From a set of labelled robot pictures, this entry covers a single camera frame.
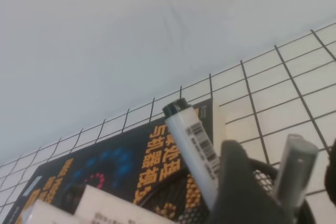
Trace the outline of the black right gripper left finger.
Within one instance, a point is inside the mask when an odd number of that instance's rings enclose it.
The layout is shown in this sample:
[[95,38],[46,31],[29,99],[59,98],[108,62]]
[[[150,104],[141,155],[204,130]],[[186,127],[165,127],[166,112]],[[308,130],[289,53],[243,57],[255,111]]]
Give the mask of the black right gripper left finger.
[[250,159],[237,141],[221,145],[218,194],[207,223],[293,223],[259,185]]

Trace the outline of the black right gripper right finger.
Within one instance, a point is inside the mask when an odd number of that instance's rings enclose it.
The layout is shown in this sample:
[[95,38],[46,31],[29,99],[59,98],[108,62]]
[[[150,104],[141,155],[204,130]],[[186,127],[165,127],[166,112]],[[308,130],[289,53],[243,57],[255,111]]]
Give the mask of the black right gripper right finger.
[[330,150],[324,185],[330,200],[336,203],[336,141],[334,141]]

